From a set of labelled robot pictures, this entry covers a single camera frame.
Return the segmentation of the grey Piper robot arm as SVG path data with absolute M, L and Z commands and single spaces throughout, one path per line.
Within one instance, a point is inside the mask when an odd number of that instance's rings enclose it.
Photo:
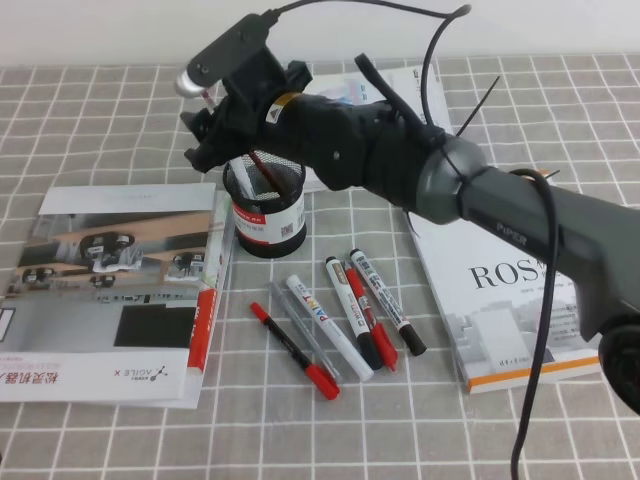
M 183 115 L 199 143 L 187 159 L 207 172 L 261 150 L 313 169 L 331 190 L 362 187 L 439 225 L 464 219 L 544 261 L 549 276 L 574 282 L 580 334 L 599 339 L 609 384 L 637 409 L 638 212 L 551 186 L 532 170 L 488 166 L 477 145 L 422 123 L 368 57 L 356 63 L 380 102 L 306 94 L 311 75 L 300 61 L 223 75 L 186 68 L 176 80 L 180 95 L 216 83 L 226 89 L 213 111 Z

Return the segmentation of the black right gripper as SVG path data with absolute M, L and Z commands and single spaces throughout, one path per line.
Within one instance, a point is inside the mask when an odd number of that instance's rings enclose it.
M 241 68 L 223 79 L 227 95 L 215 111 L 183 111 L 197 141 L 184 152 L 194 170 L 207 173 L 261 150 L 312 168 L 331 190 L 385 188 L 377 147 L 385 104 L 353 106 L 301 92 L 277 68 Z

